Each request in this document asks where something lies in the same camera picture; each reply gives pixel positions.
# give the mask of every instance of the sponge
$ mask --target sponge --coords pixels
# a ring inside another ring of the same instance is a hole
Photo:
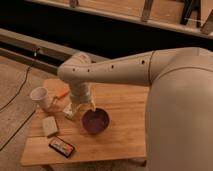
[[[53,116],[49,116],[42,120],[42,127],[44,131],[44,135],[46,137],[50,137],[56,133],[58,133],[58,127],[56,125],[55,118]]]

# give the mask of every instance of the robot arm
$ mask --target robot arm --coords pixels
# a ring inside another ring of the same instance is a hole
[[[149,171],[213,170],[213,53],[181,48],[91,63],[75,54],[59,67],[74,103],[88,103],[88,82],[151,85],[147,100]]]
[[[59,67],[58,76],[69,84],[73,103],[90,103],[89,82],[149,86],[174,57],[197,55],[197,49],[160,50],[99,63],[77,53]]]

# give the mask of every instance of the floor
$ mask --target floor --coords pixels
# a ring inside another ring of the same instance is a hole
[[[26,65],[9,60],[0,54],[0,108],[17,92],[24,79],[26,68]],[[54,77],[56,76],[32,68],[20,94],[7,108],[0,111],[0,149],[2,149],[0,150],[0,170],[44,170],[40,166],[22,167],[19,161],[30,126],[30,119],[26,123],[25,121],[35,109],[29,93],[33,88],[41,86],[45,79]],[[61,164],[52,167],[56,171],[145,171],[145,168],[136,164],[140,161],[142,159]]]

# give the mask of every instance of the table leg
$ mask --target table leg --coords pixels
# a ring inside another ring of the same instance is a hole
[[[41,166],[45,171],[54,171],[54,169],[50,165],[42,165]]]

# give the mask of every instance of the black cable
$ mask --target black cable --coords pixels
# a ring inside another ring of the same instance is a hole
[[[27,82],[27,78],[28,78],[28,74],[31,70],[31,68],[35,65],[36,61],[37,61],[37,52],[39,51],[40,49],[38,48],[35,53],[34,53],[34,60],[32,62],[31,65],[29,65],[26,69],[26,73],[25,73],[25,78],[24,78],[24,81],[22,82],[22,84],[20,85],[18,91],[16,92],[16,94],[5,104],[3,105],[2,107],[0,107],[0,113],[20,94],[22,88],[24,87],[25,83]]]
[[[21,124],[21,126],[14,132],[14,134],[7,140],[7,142],[0,148],[0,151],[2,151],[7,144],[15,137],[15,135],[20,131],[20,129],[27,123],[27,121],[33,116],[35,113],[35,110],[27,117],[27,119]]]

